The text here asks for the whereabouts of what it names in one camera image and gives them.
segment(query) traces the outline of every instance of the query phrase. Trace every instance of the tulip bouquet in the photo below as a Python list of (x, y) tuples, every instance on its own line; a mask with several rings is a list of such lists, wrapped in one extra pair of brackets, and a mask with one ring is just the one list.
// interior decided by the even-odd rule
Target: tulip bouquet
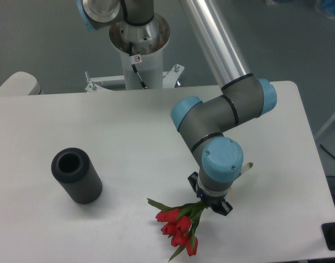
[(166, 223), (161, 228), (162, 234), (171, 238), (172, 246), (178, 247), (169, 258), (169, 261), (184, 249), (187, 250), (189, 256), (196, 255), (198, 239), (195, 237), (195, 231), (199, 225), (200, 216), (208, 205), (204, 201), (199, 201), (179, 207), (168, 207), (149, 198), (147, 201), (150, 205), (160, 210), (155, 217), (156, 220)]

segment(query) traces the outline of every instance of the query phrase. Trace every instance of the bolt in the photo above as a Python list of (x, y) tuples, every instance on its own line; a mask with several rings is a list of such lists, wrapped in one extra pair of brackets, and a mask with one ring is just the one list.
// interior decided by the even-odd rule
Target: bolt
[(89, 83), (89, 82), (90, 82), (90, 77), (89, 77), (89, 73), (88, 73), (88, 71), (85, 71), (84, 74), (85, 74), (85, 76), (86, 76), (87, 83)]
[(174, 65), (174, 72), (178, 72), (180, 69), (180, 66), (178, 64)]
[(95, 86), (94, 81), (92, 81), (92, 89), (93, 89), (93, 90), (96, 90), (96, 86)]

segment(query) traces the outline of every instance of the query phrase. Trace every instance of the silver metal tube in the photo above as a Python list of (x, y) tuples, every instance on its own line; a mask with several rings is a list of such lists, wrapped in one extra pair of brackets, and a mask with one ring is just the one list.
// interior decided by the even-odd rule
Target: silver metal tube
[(215, 0), (180, 0), (220, 87), (251, 71)]
[(110, 12), (114, 10), (120, 0), (91, 0), (92, 7), (99, 12)]
[(110, 22), (120, 11), (120, 0), (83, 0), (83, 9), (97, 22)]

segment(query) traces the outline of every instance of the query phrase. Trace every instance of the light blue joint cap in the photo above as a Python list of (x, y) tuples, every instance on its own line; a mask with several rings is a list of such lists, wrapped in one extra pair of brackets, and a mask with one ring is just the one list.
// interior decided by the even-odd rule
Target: light blue joint cap
[(233, 182), (239, 176), (244, 161), (240, 145), (227, 137), (209, 142), (201, 157), (204, 171), (217, 182)]
[(202, 103), (202, 100), (197, 96), (186, 97), (177, 102), (176, 105), (171, 110), (171, 118), (176, 126), (177, 131), (179, 130), (179, 126), (187, 113), (193, 108), (196, 104)]
[(267, 79), (260, 78), (258, 79), (262, 89), (264, 91), (264, 106), (262, 108), (261, 115), (271, 111), (277, 104), (277, 92), (275, 87)]
[(87, 27), (87, 29), (91, 32), (96, 31), (96, 29), (92, 26), (92, 24), (89, 22), (88, 18), (86, 17), (86, 14), (84, 13), (83, 7), (82, 7), (82, 1), (76, 0), (78, 11), (80, 11), (81, 17)]

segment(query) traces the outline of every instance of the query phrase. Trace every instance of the metal bracket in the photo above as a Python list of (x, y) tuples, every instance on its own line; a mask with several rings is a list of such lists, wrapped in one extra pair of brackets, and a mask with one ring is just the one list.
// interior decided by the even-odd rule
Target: metal bracket
[[(175, 88), (180, 87), (181, 83), (179, 82), (178, 78), (184, 71), (184, 66), (180, 64), (175, 64), (171, 71), (164, 71), (162, 87), (164, 89), (167, 88)], [(90, 78), (88, 71), (84, 73), (86, 75), (87, 80), (87, 87), (86, 91), (93, 92), (99, 87), (103, 90), (110, 90), (109, 88), (103, 88), (108, 86), (118, 86), (124, 85), (124, 76), (111, 76), (111, 77), (99, 77), (99, 78)]]
[(188, 182), (190, 183), (193, 191), (196, 193), (196, 196), (208, 203), (209, 207), (211, 207), (215, 213), (227, 216), (233, 210), (233, 207), (230, 205), (230, 203), (226, 202), (225, 195), (220, 197), (207, 196), (201, 188), (197, 187), (197, 181), (198, 173), (195, 171), (189, 175)]

